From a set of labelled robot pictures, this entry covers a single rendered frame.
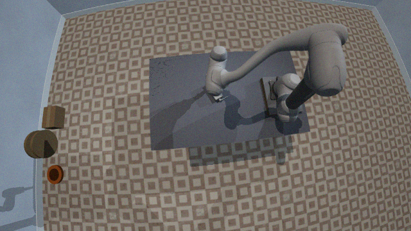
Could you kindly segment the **white power strip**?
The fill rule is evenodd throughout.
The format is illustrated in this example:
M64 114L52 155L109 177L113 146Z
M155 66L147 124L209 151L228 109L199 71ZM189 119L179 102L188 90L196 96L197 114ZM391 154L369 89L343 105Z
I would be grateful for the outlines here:
M220 94L219 96L213 96L213 99L215 100L215 101L217 101L217 100L219 100L219 101L221 101L221 100L223 100L223 99L225 99L225 98L223 98L223 99L221 99L223 97L223 95L222 94Z

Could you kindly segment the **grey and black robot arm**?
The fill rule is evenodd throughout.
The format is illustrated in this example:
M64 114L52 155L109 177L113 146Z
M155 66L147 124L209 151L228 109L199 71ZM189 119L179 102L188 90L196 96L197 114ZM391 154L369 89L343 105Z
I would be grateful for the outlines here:
M209 95L219 96L230 83L246 76L271 55L280 51L308 51L309 59L302 80L296 74L288 73L281 78L277 76L276 82L268 82L270 99L277 99L279 120L293 123L301 104L314 94L329 97L337 95L344 88L347 73L342 45L347 38L348 31L343 24L308 26L269 42L231 72L225 70L226 49L215 46L209 56L205 89Z

